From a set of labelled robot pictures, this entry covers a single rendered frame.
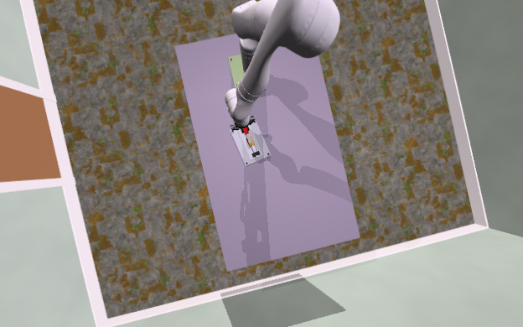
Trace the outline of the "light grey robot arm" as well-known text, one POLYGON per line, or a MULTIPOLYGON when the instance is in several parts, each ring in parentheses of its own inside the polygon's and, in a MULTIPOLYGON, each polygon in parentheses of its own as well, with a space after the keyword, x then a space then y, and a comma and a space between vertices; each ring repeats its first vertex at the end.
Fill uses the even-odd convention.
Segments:
POLYGON ((226 92, 225 103, 234 123, 245 127, 267 88, 274 51, 280 46, 303 58, 322 54, 338 33, 339 10, 333 0, 251 0, 232 11, 231 22, 245 74, 226 92))

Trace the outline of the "ball valve with red lever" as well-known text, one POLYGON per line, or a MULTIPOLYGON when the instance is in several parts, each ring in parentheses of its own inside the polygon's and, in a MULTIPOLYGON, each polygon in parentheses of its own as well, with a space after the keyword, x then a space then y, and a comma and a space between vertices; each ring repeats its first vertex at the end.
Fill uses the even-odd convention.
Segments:
POLYGON ((241 139, 243 143, 245 144, 246 150, 251 158, 253 160, 254 158, 258 158, 262 156, 262 151, 259 147, 259 144, 256 140, 256 137, 251 129, 251 125, 249 125, 247 128, 243 128, 243 130, 239 129, 239 134, 241 135, 241 139))

